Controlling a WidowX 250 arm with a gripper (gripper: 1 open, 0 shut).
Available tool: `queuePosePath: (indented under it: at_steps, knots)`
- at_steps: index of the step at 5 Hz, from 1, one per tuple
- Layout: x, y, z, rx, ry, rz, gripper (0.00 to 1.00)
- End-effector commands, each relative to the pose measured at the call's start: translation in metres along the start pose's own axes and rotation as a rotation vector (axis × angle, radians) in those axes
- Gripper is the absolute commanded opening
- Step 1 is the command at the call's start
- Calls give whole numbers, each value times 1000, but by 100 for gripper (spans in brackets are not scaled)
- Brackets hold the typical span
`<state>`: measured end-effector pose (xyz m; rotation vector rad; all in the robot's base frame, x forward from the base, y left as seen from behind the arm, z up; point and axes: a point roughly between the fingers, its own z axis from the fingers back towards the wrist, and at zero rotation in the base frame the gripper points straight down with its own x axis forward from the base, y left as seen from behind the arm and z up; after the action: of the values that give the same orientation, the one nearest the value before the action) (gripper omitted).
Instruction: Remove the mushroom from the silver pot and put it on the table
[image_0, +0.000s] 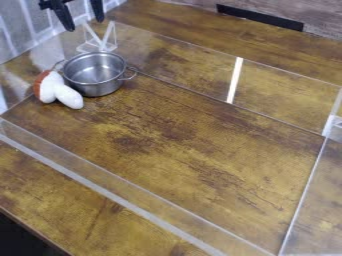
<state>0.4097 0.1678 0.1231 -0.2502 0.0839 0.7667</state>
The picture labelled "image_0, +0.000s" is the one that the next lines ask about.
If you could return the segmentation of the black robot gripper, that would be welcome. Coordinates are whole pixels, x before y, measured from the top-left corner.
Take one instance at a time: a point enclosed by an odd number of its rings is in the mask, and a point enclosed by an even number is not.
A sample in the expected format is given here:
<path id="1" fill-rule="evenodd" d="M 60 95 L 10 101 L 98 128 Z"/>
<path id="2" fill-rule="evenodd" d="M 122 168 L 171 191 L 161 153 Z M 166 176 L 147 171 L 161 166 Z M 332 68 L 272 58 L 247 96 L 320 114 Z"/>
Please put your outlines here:
<path id="1" fill-rule="evenodd" d="M 55 15 L 58 16 L 67 31 L 72 32 L 75 30 L 75 23 L 67 7 L 67 3 L 72 0 L 39 0 L 39 7 L 42 10 L 52 9 Z M 90 0 L 93 11 L 98 22 L 105 21 L 105 9 L 103 0 Z"/>

